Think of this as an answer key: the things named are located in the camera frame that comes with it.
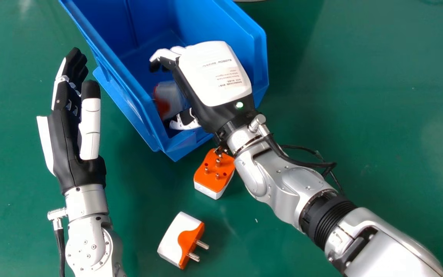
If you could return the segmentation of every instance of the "robotic arm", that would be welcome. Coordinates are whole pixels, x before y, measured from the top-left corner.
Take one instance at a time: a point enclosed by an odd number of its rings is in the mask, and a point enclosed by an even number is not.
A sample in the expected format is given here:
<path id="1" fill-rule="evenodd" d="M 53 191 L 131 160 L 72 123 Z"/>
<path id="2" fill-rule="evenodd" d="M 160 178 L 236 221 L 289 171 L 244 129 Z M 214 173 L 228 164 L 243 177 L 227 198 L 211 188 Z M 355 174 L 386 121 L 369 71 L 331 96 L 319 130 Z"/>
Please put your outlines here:
<path id="1" fill-rule="evenodd" d="M 87 59 L 74 48 L 60 65 L 49 116 L 37 116 L 47 168 L 55 175 L 66 207 L 52 210 L 60 253 L 60 276 L 65 260 L 76 277 L 126 277 L 122 242 L 113 231 L 105 198 L 105 162 L 100 145 L 100 87 L 85 81 Z M 67 216 L 65 245 L 62 218 Z"/>
<path id="2" fill-rule="evenodd" d="M 443 277 L 443 267 L 425 247 L 325 181 L 332 163 L 300 162 L 283 152 L 255 110 L 251 83 L 228 44 L 159 49 L 150 70 L 160 67 L 172 70 L 192 106 L 170 126 L 213 133 L 219 149 L 235 156 L 247 191 L 308 235 L 343 276 Z"/>

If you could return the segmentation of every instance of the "green surface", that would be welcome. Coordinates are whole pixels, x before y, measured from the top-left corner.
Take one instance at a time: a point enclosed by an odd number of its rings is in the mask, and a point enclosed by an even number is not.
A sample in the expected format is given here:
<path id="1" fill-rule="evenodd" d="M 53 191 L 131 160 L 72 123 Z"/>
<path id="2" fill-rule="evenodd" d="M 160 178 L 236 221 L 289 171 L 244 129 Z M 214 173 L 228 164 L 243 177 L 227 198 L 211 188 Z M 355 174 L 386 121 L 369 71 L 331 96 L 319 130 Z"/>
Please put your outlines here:
<path id="1" fill-rule="evenodd" d="M 337 161 L 336 175 L 357 205 L 443 263 L 443 1 L 242 7 L 267 33 L 270 87 L 260 110 L 278 142 Z M 46 212 L 64 201 L 45 166 L 35 116 L 48 114 L 56 70 L 73 46 L 91 58 L 56 0 L 0 0 L 0 277 L 58 275 Z M 252 199 L 239 177 L 217 201 L 193 189 L 210 143 L 173 163 L 151 152 L 103 95 L 100 153 L 130 277 L 339 276 L 308 238 Z M 180 210 L 206 223 L 203 240 L 211 245 L 183 272 L 156 253 Z"/>

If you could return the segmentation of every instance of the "cable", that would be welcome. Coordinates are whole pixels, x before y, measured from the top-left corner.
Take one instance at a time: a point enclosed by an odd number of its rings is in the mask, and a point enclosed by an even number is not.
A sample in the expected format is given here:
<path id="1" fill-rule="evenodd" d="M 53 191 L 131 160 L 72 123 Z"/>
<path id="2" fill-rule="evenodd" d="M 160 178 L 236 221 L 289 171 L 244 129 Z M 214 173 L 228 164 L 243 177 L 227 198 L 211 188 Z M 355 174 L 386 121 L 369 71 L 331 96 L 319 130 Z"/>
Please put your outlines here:
<path id="1" fill-rule="evenodd" d="M 54 235 L 56 236 L 56 241 L 58 243 L 58 251 L 59 251 L 59 277 L 65 277 L 65 232 L 64 230 L 58 229 L 54 231 Z"/>
<path id="2" fill-rule="evenodd" d="M 287 161 L 289 163 L 299 165 L 301 167 L 308 167 L 308 168 L 325 168 L 325 170 L 321 174 L 322 177 L 325 178 L 328 174 L 330 174 L 334 183 L 338 186 L 340 193 L 342 195 L 345 195 L 345 192 L 344 192 L 343 188 L 341 187 L 341 184 L 339 183 L 338 179 L 336 178 L 336 176 L 332 172 L 333 168 L 336 167 L 336 165 L 337 165 L 336 162 L 326 162 L 318 151 L 314 151 L 314 150 L 311 150 L 311 149 L 308 149 L 305 147 L 298 147 L 295 145 L 281 145 L 281 146 L 279 146 L 275 142 L 275 140 L 273 139 L 272 133 L 270 133 L 269 135 L 266 135 L 264 137 L 264 140 L 268 143 L 269 147 L 278 155 L 278 157 L 280 157 L 281 159 L 284 159 L 285 161 Z M 291 159 L 289 156 L 287 156 L 285 154 L 285 152 L 282 151 L 282 149 L 304 150 L 304 151 L 307 151 L 307 152 L 313 154 L 322 162 L 321 163 L 307 163 L 307 162 L 297 161 L 297 160 Z"/>

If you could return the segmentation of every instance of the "back of robotic hand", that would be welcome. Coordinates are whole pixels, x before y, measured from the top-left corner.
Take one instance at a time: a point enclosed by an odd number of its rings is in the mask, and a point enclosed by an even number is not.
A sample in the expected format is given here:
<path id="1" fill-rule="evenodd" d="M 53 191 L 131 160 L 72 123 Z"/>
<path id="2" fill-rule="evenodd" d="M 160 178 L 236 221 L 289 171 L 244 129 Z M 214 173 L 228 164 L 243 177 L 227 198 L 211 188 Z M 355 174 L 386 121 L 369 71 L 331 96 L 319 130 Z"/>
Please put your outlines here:
<path id="1" fill-rule="evenodd" d="M 84 81 L 87 59 L 72 49 L 63 59 L 49 116 L 37 116 L 44 158 L 56 176 L 66 207 L 48 212 L 60 253 L 60 276 L 65 260 L 75 275 L 125 277 L 122 242 L 112 228 L 105 198 L 105 162 L 100 145 L 100 87 Z M 67 216 L 65 246 L 61 219 Z"/>
<path id="2" fill-rule="evenodd" d="M 318 152 L 313 153 L 321 163 L 293 160 L 283 152 L 266 118 L 255 110 L 250 80 L 228 44 L 158 49 L 150 71 L 160 68 L 172 71 L 191 105 L 170 127 L 213 133 L 219 149 L 234 154 L 247 191 L 308 235 L 342 275 L 443 277 L 443 267 L 427 249 L 325 181 L 327 174 L 336 181 L 335 163 L 325 162 Z"/>

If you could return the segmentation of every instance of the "power plug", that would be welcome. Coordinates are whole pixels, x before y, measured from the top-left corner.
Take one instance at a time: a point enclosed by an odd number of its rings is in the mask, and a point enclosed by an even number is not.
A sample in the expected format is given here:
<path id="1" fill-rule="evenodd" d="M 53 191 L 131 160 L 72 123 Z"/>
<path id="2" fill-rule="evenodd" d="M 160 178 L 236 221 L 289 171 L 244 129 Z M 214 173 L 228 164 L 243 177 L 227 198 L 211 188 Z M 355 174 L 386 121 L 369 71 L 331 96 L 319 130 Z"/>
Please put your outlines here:
<path id="1" fill-rule="evenodd" d="M 199 239 L 204 233 L 204 223 L 179 212 L 170 224 L 158 246 L 158 254 L 180 269 L 186 268 L 189 259 L 200 261 L 193 251 L 196 245 L 208 250 L 209 246 Z"/>
<path id="2" fill-rule="evenodd" d="M 194 188 L 216 200 L 225 192 L 234 172 L 234 158 L 211 149 L 194 174 Z"/>

